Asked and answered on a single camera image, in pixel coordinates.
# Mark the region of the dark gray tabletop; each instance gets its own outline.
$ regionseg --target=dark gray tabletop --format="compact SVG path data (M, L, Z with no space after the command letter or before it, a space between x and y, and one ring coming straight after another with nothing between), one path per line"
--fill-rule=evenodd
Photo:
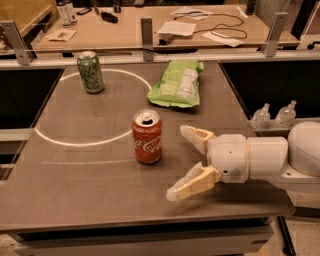
M165 195L206 159L179 132L187 124L254 136L217 62L200 75L201 105L178 111L151 105L149 86L165 63L104 65L106 89L84 91L76 66L67 67L9 177L0 185L0 232L146 225L290 215L285 191L265 182L223 184L180 202ZM131 123L152 108L163 121L163 157L136 161Z

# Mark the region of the coca-cola can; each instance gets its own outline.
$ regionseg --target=coca-cola can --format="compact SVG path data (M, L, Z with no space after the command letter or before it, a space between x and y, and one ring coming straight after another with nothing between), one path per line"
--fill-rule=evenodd
M153 164L162 156L162 121L151 109L138 111L132 122L132 135L136 158L140 163Z

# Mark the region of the snack bag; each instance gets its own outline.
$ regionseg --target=snack bag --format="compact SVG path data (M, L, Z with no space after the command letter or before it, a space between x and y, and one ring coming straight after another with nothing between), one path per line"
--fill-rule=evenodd
M198 77L202 71L203 63L195 60L170 61L147 98L165 107L190 108L200 105Z

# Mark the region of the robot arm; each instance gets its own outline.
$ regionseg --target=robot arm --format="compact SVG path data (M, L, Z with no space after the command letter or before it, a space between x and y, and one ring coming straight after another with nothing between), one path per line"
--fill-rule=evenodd
M297 192L320 193L320 123L293 127L289 145L283 137L215 137L210 131L191 126L182 126L180 130L200 153L207 154L209 167L195 165L168 190L170 201L209 190L219 181L244 183L248 179L265 180Z

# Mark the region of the table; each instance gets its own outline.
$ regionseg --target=table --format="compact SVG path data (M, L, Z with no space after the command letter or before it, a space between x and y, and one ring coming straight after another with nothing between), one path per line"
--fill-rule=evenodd
M25 240L21 255L68 255L79 247L81 255L257 251L273 233L270 220L294 212L285 191L249 181L218 183L180 202L165 198L195 163L205 165L180 125L254 136L219 64L204 66L200 106L185 111L151 105L145 97L166 63L103 65L106 88L96 95L84 91L76 66L66 67L0 186L0 233ZM134 155L131 121L143 108L158 111L163 122L163 157L155 165Z
M240 12L236 9L238 5L208 5L208 6L192 6L193 8L208 10L214 14L234 15L244 21L240 27L235 27L247 32L247 38L243 39L242 47L259 48L267 39L269 28L256 15L249 16L247 19L240 16ZM114 14L119 18L116 24L105 22L94 11L84 15L77 16L78 22L70 27L71 30L77 30L76 35L69 42L54 42L44 38L36 46L37 51L79 51L83 49L116 49L116 50L132 50L141 49L141 17L152 17L153 31L158 31L164 22L173 21L172 13L178 10L179 6L157 6L157 7L122 7L121 13ZM108 8L99 8L100 11L112 11ZM203 30L214 27L219 23L238 24L239 20L234 17L227 16L210 16L202 21L196 21L187 17L179 18L177 21L185 23L196 23L196 29ZM52 33L61 29L61 21L49 30ZM217 31L228 36L243 36L239 32ZM168 49L190 49L190 48L221 48L223 44L203 37L201 33L195 33L191 37L177 37L167 46L159 45L159 34L153 35L154 50ZM279 47L296 47L299 40L292 36L288 31L283 31Z

